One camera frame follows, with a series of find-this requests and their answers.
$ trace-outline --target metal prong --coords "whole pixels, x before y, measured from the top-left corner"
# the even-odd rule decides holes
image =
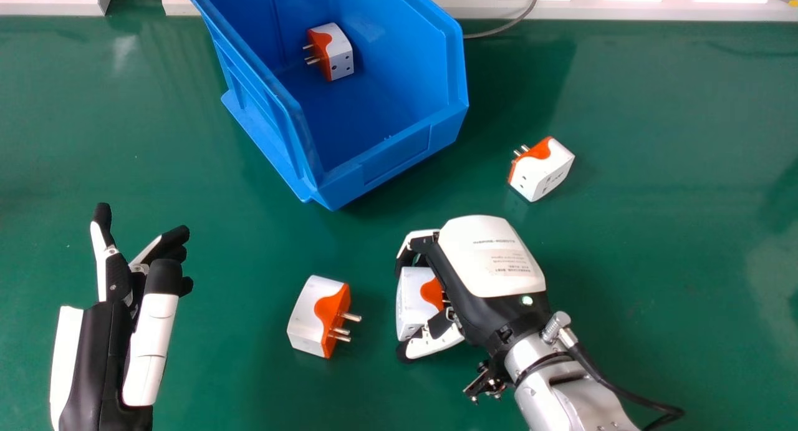
[[[343,312],[343,314],[341,314],[341,317],[344,317],[346,320],[351,320],[351,321],[363,320],[362,317],[358,316],[357,314],[351,314],[351,312]]]

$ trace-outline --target robotic arm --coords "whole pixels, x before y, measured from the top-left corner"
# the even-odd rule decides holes
[[[98,303],[62,306],[58,317],[50,418],[55,431],[149,431],[165,369],[183,277],[179,226],[155,238],[130,264],[111,235],[111,208],[100,203],[89,231],[97,261]]]
[[[397,255],[397,300],[410,298],[408,270],[428,267],[443,290],[444,307],[397,347],[403,362],[466,341],[483,347],[488,360],[464,393],[501,398],[515,388],[516,403],[533,431],[638,431],[618,397],[664,415],[644,430],[680,419],[684,411],[651,402],[612,383],[590,359],[564,312],[552,314],[541,267],[502,218],[466,216],[440,230],[412,232]],[[397,304],[397,332],[408,311]]]

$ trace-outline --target metal knob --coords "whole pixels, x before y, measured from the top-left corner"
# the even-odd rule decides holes
[[[541,339],[548,345],[557,340],[559,331],[570,325],[570,316],[566,312],[557,311],[551,316],[546,327],[541,331]]]

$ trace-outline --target blue plastic bin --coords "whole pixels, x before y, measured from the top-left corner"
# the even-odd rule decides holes
[[[454,142],[468,109],[459,24],[431,0],[191,0],[219,54],[222,101],[302,201],[344,206]],[[305,64],[336,22],[355,74]]]

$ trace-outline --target green work surface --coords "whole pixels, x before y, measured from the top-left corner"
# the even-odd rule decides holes
[[[328,212],[219,101],[202,21],[155,2],[0,19],[0,429],[49,428],[58,307],[97,295],[98,201],[128,257],[191,227],[156,431],[525,429],[511,396],[462,394],[479,349],[394,354],[402,239],[470,214],[510,220],[613,380],[687,410],[669,429],[795,429],[797,25],[532,21],[467,42],[457,142]],[[547,135],[575,165],[527,204],[511,150]],[[311,274],[348,281],[364,317],[330,361],[286,337]]]

